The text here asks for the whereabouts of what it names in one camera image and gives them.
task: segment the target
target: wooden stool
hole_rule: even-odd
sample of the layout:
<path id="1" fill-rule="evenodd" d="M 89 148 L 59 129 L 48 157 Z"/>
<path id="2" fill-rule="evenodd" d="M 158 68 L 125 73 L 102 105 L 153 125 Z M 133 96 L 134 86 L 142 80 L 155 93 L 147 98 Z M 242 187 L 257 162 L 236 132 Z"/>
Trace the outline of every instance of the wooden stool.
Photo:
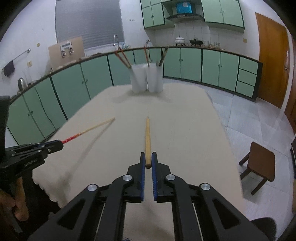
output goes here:
<path id="1" fill-rule="evenodd" d="M 241 174 L 241 180 L 250 172 L 254 172 L 257 175 L 263 177 L 263 180 L 251 192 L 251 194 L 254 195 L 267 181 L 274 181 L 276 159 L 274 153 L 267 150 L 263 146 L 252 142 L 250 152 L 239 162 L 239 164 L 243 165 L 247 160 L 249 160 L 248 166 L 247 169 Z"/>

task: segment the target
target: window blind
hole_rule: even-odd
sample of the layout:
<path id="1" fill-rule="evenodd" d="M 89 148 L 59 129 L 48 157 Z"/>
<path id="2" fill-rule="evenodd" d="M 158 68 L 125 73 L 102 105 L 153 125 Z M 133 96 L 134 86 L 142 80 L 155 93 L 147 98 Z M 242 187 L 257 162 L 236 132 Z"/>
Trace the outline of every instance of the window blind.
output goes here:
<path id="1" fill-rule="evenodd" d="M 82 36 L 84 49 L 124 42 L 119 0 L 57 0 L 58 42 Z"/>

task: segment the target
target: faucet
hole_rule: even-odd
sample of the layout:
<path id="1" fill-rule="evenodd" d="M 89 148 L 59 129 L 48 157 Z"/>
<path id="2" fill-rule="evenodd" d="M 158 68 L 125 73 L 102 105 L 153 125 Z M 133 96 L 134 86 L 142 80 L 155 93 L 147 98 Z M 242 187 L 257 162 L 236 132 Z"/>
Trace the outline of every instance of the faucet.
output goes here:
<path id="1" fill-rule="evenodd" d="M 113 44 L 113 46 L 116 46 L 116 44 L 115 44 L 115 37 L 117 38 L 117 50 L 119 50 L 120 47 L 119 47 L 119 41 L 118 41 L 118 36 L 117 36 L 117 34 L 114 35 L 114 44 Z"/>

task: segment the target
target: stool leg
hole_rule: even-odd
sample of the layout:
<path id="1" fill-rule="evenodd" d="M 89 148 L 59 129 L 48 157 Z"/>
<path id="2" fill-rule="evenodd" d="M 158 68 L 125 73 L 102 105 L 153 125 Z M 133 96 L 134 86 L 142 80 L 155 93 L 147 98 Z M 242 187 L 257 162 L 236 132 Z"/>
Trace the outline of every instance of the stool leg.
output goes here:
<path id="1" fill-rule="evenodd" d="M 250 152 L 239 162 L 239 165 L 243 165 L 249 159 Z"/>
<path id="2" fill-rule="evenodd" d="M 243 178 L 245 178 L 246 175 L 248 175 L 250 172 L 251 172 L 251 169 L 247 168 L 247 169 L 241 174 L 241 180 L 242 180 Z"/>
<path id="3" fill-rule="evenodd" d="M 256 192 L 259 191 L 259 189 L 267 182 L 266 178 L 263 178 L 263 180 L 258 184 L 257 187 L 255 187 L 255 189 L 253 191 L 251 191 L 251 194 L 254 195 L 256 194 Z"/>

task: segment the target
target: floor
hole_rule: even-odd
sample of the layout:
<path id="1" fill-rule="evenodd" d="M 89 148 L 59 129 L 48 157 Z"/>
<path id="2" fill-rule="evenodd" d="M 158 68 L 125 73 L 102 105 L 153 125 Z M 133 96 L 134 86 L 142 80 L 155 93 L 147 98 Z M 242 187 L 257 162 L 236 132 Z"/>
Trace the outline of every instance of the floor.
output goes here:
<path id="1" fill-rule="evenodd" d="M 164 83 L 171 82 L 198 85 L 164 79 Z M 290 147 L 295 135 L 287 117 L 279 108 L 260 98 L 254 103 L 221 90 L 198 86 L 203 88 L 212 100 L 228 136 L 240 173 L 247 168 L 247 162 L 240 166 L 239 161 L 248 154 L 252 141 L 275 154 L 275 180 L 267 182 L 252 196 L 251 191 L 262 178 L 250 173 L 242 180 L 242 190 L 246 217 L 249 220 L 273 218 L 277 224 L 276 236 L 280 237 L 293 217 L 291 210 L 294 174 Z"/>

